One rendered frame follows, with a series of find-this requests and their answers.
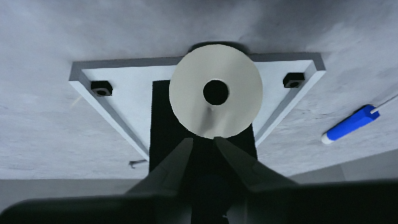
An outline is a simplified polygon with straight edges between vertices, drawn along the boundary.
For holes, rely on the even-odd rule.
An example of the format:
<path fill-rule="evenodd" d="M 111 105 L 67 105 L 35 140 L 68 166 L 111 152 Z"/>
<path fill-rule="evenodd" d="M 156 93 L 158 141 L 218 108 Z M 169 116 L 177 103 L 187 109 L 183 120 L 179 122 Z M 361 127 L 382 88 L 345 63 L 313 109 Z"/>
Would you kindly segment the blue screwdriver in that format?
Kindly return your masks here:
<path fill-rule="evenodd" d="M 371 105 L 367 105 L 366 107 L 362 108 L 354 115 L 349 117 L 348 119 L 344 120 L 331 130 L 327 131 L 321 136 L 321 140 L 325 144 L 330 144 L 331 142 L 345 136 L 346 134 L 362 127 L 375 119 L 377 119 L 379 114 L 379 109 L 385 107 L 386 105 L 390 104 L 391 102 L 398 99 L 398 94 L 388 101 L 384 102 L 383 104 L 379 105 L 378 107 L 373 107 Z"/>

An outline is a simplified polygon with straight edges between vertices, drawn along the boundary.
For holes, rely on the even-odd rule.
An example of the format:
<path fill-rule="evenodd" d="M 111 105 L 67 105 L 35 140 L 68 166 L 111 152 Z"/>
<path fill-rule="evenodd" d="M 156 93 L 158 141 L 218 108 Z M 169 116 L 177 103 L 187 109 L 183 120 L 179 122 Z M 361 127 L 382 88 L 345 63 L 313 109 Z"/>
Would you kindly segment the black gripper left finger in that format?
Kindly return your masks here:
<path fill-rule="evenodd" d="M 125 194 L 28 199 L 6 208 L 0 224 L 191 224 L 194 181 L 193 138 L 185 138 Z"/>

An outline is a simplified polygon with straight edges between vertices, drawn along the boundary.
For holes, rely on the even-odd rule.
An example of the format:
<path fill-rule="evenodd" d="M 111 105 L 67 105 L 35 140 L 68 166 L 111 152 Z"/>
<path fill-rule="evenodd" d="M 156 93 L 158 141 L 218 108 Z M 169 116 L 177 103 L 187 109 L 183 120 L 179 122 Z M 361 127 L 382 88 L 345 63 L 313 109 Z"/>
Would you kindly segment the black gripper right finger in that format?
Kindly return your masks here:
<path fill-rule="evenodd" d="M 299 184 L 222 136 L 213 138 L 213 147 L 216 174 L 232 189 L 233 200 L 226 213 L 229 224 L 398 219 L 398 178 Z"/>

